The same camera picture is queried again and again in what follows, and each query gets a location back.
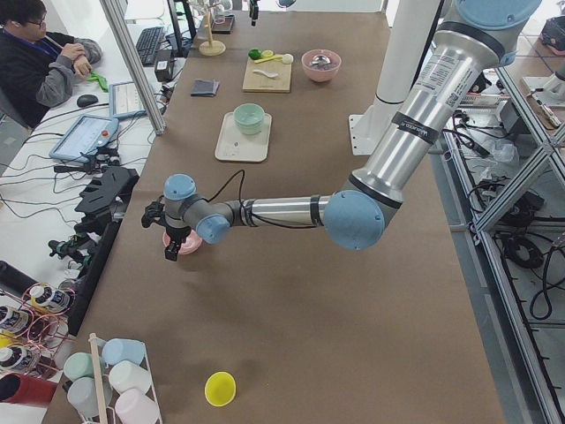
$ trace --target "wooden cutting board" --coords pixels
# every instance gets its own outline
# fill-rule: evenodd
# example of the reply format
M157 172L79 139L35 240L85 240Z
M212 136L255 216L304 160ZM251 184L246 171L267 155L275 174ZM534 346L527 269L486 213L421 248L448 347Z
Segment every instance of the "wooden cutting board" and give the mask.
M267 78L265 75L253 73L254 69L277 72L279 76L274 79ZM284 64L280 60L269 60L256 64L248 57L243 90L248 93L290 93L291 71L292 64Z

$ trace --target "white plate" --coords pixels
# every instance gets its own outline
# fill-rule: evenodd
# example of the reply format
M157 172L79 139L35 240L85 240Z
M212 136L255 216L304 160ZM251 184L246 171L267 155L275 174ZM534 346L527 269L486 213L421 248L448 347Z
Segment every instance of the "white plate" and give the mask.
M215 147L215 158L219 161L263 162L267 159L272 122L273 118L266 113L263 129L256 134L246 135L237 129L233 112L226 113Z

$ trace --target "blue joint cap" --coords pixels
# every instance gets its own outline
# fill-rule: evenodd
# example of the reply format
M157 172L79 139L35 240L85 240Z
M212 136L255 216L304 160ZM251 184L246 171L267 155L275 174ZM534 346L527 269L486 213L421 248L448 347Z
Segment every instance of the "blue joint cap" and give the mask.
M516 52L511 51L510 53L507 53L506 55L504 55L502 57L501 66L506 66L508 64L512 64L512 63L514 63L515 59L516 59Z
M459 14L471 25L499 31L524 23L541 0L456 0Z
M183 201L196 193L194 180L185 174L171 175L165 181L165 197L172 201Z
M324 209L329 237L350 250L366 249L385 231L385 217L376 201L364 193L344 190L332 196Z
M213 245L214 243L221 242L228 235L230 222L225 216L213 214L200 219L196 224L195 230L204 241Z

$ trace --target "pink bowl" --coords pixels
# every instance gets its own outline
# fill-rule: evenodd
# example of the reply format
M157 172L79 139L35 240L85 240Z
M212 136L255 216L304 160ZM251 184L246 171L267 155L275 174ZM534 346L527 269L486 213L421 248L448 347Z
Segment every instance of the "pink bowl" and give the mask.
M162 243L165 245L165 247L170 243L170 237L166 231L162 232ZM202 238L200 238L196 231L192 230L189 236L186 238L186 241L182 245L180 245L178 254L191 254L196 249L198 249L201 244Z
M330 66L327 66L326 69L310 66L310 62L312 62L312 59L316 55L326 55L329 57L331 61ZM306 53L302 55L302 69L304 69L306 76L312 81L330 81L337 74L341 65L342 59L332 50L314 49L306 51Z

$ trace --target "cup rack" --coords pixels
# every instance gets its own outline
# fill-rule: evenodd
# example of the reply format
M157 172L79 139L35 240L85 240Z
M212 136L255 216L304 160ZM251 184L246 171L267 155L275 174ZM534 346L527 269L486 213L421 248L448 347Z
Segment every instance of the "cup rack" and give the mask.
M99 350L107 343L106 340L99 338L96 336L96 333L91 333L88 337L88 343L90 344L90 353L92 355L92 361L94 364L97 364L100 361L100 352ZM151 373L151 367L149 366L149 358L147 356L147 348L145 343L143 343L144 348L144 359L142 360L140 367L144 367L146 371L151 376L151 386L150 390L147 395L151 395L151 399L157 405L157 409L159 410L159 416L157 421L159 424L162 424L162 416L161 416L161 407L157 401L157 394L155 392L155 386L153 381L153 374ZM108 373L102 375L102 371L99 367L94 367L94 384L96 387L96 401L98 403L98 420L93 420L90 417L85 417L79 413L79 417L81 418L81 424L109 424L108 415L112 417L113 424L117 424L120 421L117 421L116 412L114 411L114 407L109 405L106 407L106 401L104 399L104 391L103 391L103 377L108 377Z

